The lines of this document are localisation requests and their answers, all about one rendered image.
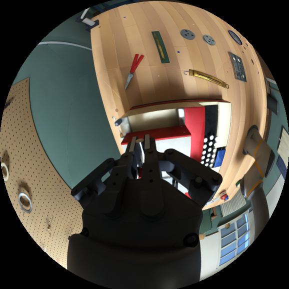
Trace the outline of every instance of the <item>radiator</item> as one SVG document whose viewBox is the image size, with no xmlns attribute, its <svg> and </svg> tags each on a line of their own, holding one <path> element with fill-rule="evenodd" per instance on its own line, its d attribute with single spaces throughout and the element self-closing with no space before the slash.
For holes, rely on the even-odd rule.
<svg viewBox="0 0 289 289">
<path fill-rule="evenodd" d="M 220 204 L 222 216 L 226 217 L 231 213 L 239 210 L 245 205 L 246 200 L 244 199 L 241 193 L 241 189 L 239 189 L 231 200 L 228 200 L 225 203 Z"/>
</svg>

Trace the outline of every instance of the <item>wooden table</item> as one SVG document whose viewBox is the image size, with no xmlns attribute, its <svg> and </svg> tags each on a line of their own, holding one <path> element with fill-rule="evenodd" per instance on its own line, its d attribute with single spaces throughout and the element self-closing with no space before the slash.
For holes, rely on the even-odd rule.
<svg viewBox="0 0 289 289">
<path fill-rule="evenodd" d="M 92 18 L 99 25 L 91 29 L 94 67 L 103 105 L 112 133 L 121 154 L 121 137 L 114 125 L 130 108 L 156 102 L 184 99 L 220 99 L 232 103 L 229 142 L 220 169 L 223 182 L 214 198 L 227 190 L 229 200 L 239 190 L 240 180 L 254 163 L 243 155 L 248 129 L 257 125 L 263 137 L 267 99 L 264 75 L 253 46 L 236 29 L 201 8 L 188 4 L 148 1 L 123 5 Z M 195 34 L 188 40 L 183 29 Z M 232 30 L 242 41 L 239 45 L 230 36 Z M 152 32 L 159 31 L 169 58 L 162 63 Z M 215 45 L 208 45 L 203 35 L 210 35 Z M 239 56 L 244 65 L 247 83 L 237 80 L 229 52 Z M 125 90 L 135 57 L 144 55 Z M 197 70 L 216 77 L 229 89 L 184 74 Z M 218 200 L 203 208 L 222 204 Z"/>
</svg>

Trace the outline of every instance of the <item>scissors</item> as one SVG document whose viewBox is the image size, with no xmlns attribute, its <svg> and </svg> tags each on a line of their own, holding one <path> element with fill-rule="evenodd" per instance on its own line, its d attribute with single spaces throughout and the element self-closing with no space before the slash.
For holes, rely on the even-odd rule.
<svg viewBox="0 0 289 289">
<path fill-rule="evenodd" d="M 136 54 L 134 56 L 134 60 L 130 69 L 130 74 L 128 74 L 127 76 L 127 81 L 126 81 L 126 85 L 125 85 L 125 90 L 127 89 L 131 79 L 134 77 L 133 73 L 136 71 L 137 67 L 139 66 L 139 64 L 141 63 L 142 59 L 144 58 L 144 55 L 141 55 L 138 59 L 139 55 Z"/>
</svg>

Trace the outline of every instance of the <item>white circle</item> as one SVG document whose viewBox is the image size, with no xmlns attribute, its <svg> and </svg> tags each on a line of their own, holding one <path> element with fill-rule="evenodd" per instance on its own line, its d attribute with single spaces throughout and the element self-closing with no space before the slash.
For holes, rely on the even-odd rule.
<svg viewBox="0 0 289 289">
<path fill-rule="evenodd" d="M 1 163 L 1 170 L 2 170 L 3 167 L 6 169 L 6 173 L 7 173 L 7 176 L 5 177 L 5 176 L 3 175 L 3 178 L 4 178 L 4 181 L 7 182 L 8 179 L 9 179 L 9 171 L 8 171 L 7 165 L 6 165 L 4 162 Z"/>
</svg>

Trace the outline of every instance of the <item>white wall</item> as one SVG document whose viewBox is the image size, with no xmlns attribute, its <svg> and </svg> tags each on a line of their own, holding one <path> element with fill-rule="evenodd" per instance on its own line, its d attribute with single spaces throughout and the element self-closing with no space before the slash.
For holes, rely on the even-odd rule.
<svg viewBox="0 0 289 289">
<path fill-rule="evenodd" d="M 269 216 L 271 218 L 277 203 L 279 201 L 283 186 L 284 186 L 284 178 L 282 174 L 280 175 L 279 179 L 275 183 L 272 190 L 267 194 L 266 199 L 268 203 L 268 209 L 269 209 Z M 255 224 L 254 224 L 254 212 L 251 211 L 248 213 L 249 218 L 249 238 L 250 242 L 249 245 L 252 244 L 255 238 Z M 200 272 L 200 281 L 216 274 L 217 272 L 221 271 L 228 265 L 230 265 L 232 262 L 234 262 L 239 256 L 241 256 L 243 253 L 246 252 L 246 250 L 249 248 L 249 246 L 240 253 L 236 258 L 231 259 L 230 261 L 226 262 L 225 264 L 218 267 L 220 260 L 219 260 L 219 250 L 220 250 L 220 229 L 225 227 L 226 225 L 219 227 L 219 232 L 216 234 L 213 234 L 211 236 L 205 236 L 203 240 L 200 240 L 200 250 L 201 250 L 201 272 Z"/>
</svg>

